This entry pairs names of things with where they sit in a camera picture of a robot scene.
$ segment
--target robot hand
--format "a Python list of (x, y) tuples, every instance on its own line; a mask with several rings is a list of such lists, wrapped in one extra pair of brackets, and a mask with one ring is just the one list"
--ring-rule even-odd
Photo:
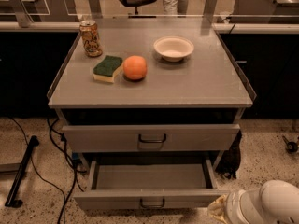
[(208, 213), (226, 224), (299, 223), (299, 188), (271, 180), (258, 190), (221, 196), (208, 207)]

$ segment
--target open drawer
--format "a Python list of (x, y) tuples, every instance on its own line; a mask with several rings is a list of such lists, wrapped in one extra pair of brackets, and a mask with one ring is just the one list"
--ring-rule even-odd
[(238, 124), (64, 126), (74, 152), (227, 150)]
[(111, 155), (91, 164), (88, 190), (74, 199), (88, 209), (207, 207), (217, 190), (209, 159), (200, 155)]

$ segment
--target bowl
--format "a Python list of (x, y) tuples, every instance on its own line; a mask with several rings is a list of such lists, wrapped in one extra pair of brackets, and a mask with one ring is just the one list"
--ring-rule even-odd
[(155, 41), (154, 49), (165, 60), (169, 62), (179, 62), (194, 51), (193, 43), (179, 36), (165, 36)]

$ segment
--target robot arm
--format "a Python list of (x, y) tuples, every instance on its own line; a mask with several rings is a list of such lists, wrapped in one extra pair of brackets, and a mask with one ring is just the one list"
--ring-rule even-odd
[(208, 207), (208, 213), (226, 224), (299, 223), (299, 188), (271, 180), (258, 190), (221, 196)]

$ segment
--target can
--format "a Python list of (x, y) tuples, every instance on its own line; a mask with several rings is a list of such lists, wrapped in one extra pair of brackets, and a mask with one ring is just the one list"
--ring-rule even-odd
[(82, 21), (80, 24), (80, 34), (86, 55), (96, 57), (102, 55), (100, 37), (97, 32), (97, 24), (93, 20)]

